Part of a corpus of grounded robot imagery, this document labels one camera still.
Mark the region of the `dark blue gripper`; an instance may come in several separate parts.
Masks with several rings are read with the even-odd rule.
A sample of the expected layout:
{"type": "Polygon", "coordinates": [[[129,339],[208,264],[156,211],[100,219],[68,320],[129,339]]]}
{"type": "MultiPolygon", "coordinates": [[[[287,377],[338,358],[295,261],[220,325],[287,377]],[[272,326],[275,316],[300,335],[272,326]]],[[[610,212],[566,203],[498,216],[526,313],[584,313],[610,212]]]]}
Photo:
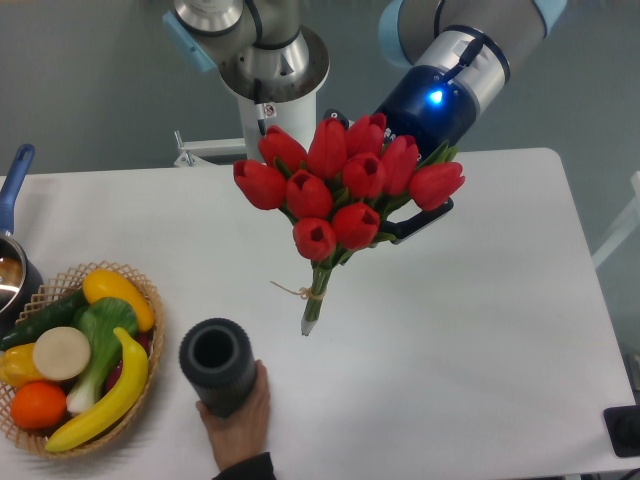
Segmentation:
{"type": "MultiPolygon", "coordinates": [[[[431,66],[411,68],[376,109],[386,117],[386,127],[396,137],[411,136],[423,158],[441,144],[453,146],[470,129],[478,116],[472,95],[456,83],[443,84],[442,73],[431,66]]],[[[451,197],[439,207],[420,211],[411,218],[383,222],[383,232],[397,245],[448,214],[451,197]]]]}

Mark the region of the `dark sleeve forearm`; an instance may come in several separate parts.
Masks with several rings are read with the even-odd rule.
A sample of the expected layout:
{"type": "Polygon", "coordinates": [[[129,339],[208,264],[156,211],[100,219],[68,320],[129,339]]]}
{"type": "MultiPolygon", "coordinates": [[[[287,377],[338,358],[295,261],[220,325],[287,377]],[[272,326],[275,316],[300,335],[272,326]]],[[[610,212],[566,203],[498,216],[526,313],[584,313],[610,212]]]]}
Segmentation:
{"type": "Polygon", "coordinates": [[[269,452],[240,461],[222,470],[214,480],[276,480],[269,452]]]}

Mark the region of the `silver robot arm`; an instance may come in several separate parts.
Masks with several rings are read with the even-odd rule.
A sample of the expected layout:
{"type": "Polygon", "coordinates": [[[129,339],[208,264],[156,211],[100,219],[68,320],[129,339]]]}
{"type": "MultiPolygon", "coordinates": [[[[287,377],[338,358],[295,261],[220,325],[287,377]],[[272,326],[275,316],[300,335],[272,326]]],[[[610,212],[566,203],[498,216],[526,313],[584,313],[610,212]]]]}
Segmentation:
{"type": "MultiPolygon", "coordinates": [[[[548,35],[561,1],[394,1],[380,47],[407,73],[381,103],[386,137],[412,136],[422,155],[455,145],[548,35]]],[[[176,1],[163,23],[198,70],[218,70],[236,97],[244,140],[278,126],[309,147],[316,94],[330,67],[322,39],[296,1],[176,1]]]]}

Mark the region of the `person's hand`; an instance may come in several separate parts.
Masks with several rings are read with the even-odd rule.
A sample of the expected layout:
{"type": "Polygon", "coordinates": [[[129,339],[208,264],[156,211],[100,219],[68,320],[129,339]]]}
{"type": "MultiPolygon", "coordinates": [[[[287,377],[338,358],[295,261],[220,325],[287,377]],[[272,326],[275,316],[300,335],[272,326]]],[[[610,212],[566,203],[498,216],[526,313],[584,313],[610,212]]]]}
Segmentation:
{"type": "Polygon", "coordinates": [[[202,401],[196,403],[220,472],[261,454],[266,445],[271,394],[266,367],[261,360],[256,361],[255,367],[251,393],[228,418],[216,417],[202,401]]]}

